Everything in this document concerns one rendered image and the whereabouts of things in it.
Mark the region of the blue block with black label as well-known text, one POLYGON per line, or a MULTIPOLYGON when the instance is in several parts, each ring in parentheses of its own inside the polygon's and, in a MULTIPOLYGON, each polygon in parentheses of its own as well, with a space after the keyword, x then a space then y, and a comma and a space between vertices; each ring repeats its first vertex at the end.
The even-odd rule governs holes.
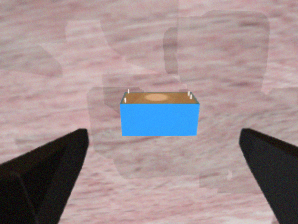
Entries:
POLYGON ((122 136, 196 136, 200 103, 192 92, 125 92, 122 136))

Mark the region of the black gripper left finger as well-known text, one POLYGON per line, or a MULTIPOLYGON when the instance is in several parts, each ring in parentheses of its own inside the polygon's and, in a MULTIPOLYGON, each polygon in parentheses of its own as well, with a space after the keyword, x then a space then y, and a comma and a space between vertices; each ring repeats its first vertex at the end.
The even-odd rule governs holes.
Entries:
POLYGON ((0 224, 58 224, 89 146, 79 128, 0 164, 0 224))

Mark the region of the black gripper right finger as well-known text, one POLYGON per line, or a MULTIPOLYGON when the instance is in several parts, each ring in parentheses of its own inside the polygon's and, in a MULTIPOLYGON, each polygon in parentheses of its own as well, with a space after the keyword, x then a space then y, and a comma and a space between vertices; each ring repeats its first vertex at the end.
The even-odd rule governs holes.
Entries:
POLYGON ((239 145, 279 224, 298 224, 298 146, 250 128, 239 145))

